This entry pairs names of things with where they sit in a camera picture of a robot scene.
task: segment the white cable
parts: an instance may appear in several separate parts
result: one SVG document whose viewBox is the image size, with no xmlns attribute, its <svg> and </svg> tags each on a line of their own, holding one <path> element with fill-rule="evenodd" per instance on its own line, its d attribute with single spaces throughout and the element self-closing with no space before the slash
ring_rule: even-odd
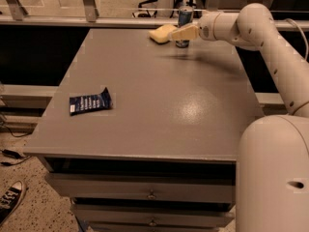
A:
<svg viewBox="0 0 309 232">
<path fill-rule="evenodd" d="M 289 19 L 289 18 L 286 19 L 286 21 L 288 21 L 290 24 L 292 24 L 293 26 L 295 26 L 295 27 L 299 30 L 299 32 L 300 32 L 300 34 L 301 34 L 301 36 L 302 36 L 302 39 L 305 41 L 305 44 L 306 44 L 306 54 L 305 54 L 304 59 L 307 61 L 308 53 L 309 53 L 309 46 L 308 46 L 308 40 L 307 40 L 307 38 L 306 38 L 304 32 L 303 32 L 302 29 L 299 27 L 299 25 L 297 24 L 296 21 L 294 21 L 294 20 L 292 20 L 292 19 Z"/>
</svg>

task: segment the shoe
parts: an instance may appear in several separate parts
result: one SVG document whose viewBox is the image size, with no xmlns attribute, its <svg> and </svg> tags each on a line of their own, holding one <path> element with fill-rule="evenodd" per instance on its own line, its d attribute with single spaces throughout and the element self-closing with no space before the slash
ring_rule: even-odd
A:
<svg viewBox="0 0 309 232">
<path fill-rule="evenodd" d="M 0 226 L 18 207 L 26 193 L 26 185 L 22 181 L 15 182 L 0 198 Z"/>
</svg>

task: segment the desk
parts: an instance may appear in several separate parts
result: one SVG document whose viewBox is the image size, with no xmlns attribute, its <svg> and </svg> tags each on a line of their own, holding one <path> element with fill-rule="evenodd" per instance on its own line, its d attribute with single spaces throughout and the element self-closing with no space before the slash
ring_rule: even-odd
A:
<svg viewBox="0 0 309 232">
<path fill-rule="evenodd" d="M 104 87 L 113 109 L 70 116 L 69 97 Z M 216 231 L 232 219 L 240 136 L 261 116 L 227 43 L 177 48 L 147 30 L 92 29 L 25 154 L 96 229 Z"/>
</svg>

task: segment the yellow sponge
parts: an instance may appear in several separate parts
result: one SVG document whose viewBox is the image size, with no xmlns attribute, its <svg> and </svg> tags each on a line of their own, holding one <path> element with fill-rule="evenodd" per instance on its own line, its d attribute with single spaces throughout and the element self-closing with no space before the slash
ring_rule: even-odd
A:
<svg viewBox="0 0 309 232">
<path fill-rule="evenodd" d="M 173 26 L 171 24 L 163 25 L 155 30 L 149 31 L 149 36 L 152 38 L 155 42 L 159 44 L 164 44 L 169 42 L 168 35 L 169 33 L 176 30 L 177 27 Z"/>
</svg>

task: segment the drawer handle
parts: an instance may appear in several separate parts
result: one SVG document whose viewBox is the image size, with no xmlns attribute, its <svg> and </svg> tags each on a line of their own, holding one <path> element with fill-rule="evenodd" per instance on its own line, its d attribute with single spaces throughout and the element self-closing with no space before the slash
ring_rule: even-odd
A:
<svg viewBox="0 0 309 232">
<path fill-rule="evenodd" d="M 154 191 L 151 190 L 151 193 L 147 196 L 148 200 L 156 200 L 156 196 L 154 195 Z"/>
<path fill-rule="evenodd" d="M 156 222 L 155 222 L 154 220 L 152 220 L 152 221 L 149 223 L 149 225 L 150 225 L 151 227 L 156 227 L 156 226 L 157 226 L 157 224 L 156 224 Z"/>
</svg>

